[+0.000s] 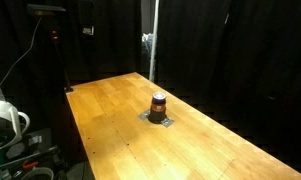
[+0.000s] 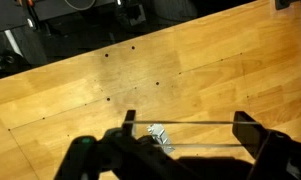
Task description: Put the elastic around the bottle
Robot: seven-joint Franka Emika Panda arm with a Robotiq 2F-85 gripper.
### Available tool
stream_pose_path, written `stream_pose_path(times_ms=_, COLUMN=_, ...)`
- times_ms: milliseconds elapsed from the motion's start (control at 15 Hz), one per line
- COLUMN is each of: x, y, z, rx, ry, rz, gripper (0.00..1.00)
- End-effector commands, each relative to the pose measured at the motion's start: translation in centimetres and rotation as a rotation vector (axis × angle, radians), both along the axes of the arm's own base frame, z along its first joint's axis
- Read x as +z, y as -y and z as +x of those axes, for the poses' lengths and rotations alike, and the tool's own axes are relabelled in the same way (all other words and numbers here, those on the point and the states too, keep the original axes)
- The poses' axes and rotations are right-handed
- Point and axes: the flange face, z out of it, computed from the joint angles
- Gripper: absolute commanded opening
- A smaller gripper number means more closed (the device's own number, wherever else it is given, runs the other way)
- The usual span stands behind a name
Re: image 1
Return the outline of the white robot base equipment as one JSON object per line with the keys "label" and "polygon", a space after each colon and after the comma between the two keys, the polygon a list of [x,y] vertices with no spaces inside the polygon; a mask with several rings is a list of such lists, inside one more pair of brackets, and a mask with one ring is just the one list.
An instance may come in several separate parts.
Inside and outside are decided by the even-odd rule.
{"label": "white robot base equipment", "polygon": [[0,180],[57,180],[51,130],[29,131],[29,116],[0,100]]}

